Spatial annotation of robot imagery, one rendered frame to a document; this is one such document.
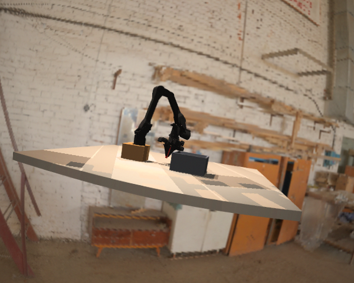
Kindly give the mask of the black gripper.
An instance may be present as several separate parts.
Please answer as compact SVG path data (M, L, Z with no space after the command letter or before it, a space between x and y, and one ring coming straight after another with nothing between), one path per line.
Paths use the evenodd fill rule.
M165 144L163 144L163 145L164 145L164 148L165 148L165 156L168 155L168 157L172 154L172 152L173 152L174 150L179 150L179 151L183 151L183 150L184 150L184 147L182 147L182 146L179 147L179 146L174 145L174 143L170 143L170 142L171 142L171 139L173 138L173 136L175 136L176 139L179 138L179 135L177 135L177 134L175 134L175 133L170 133L168 140L167 140L166 138L164 138L164 137L159 137L159 138L158 138L158 141L159 141L159 142L164 142L164 143L165 143ZM170 148L171 148L171 149L170 149ZM170 149L170 152L169 152L169 154L168 154L169 149Z

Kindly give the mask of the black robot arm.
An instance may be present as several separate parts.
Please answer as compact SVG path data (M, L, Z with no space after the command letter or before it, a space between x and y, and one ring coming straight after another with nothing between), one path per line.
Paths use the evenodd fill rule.
M186 123L185 123L186 119L178 107L174 93L170 92L164 86L160 85L153 89L152 100L150 102L149 108L147 110L145 118L141 121L139 127L134 131L135 138L134 138L134 143L132 144L145 146L145 140L146 140L145 136L152 127L150 121L155 111L156 105L159 99L161 98L161 96L165 96L168 98L169 104L173 111L174 123L171 124L171 126L173 126L171 133L175 133L179 135L179 137L185 140L188 140L190 138L191 131L186 129ZM172 142L170 143L174 143L174 145L179 147L184 145L184 141L182 140L179 141L179 138L176 139L175 136L173 136L171 141Z

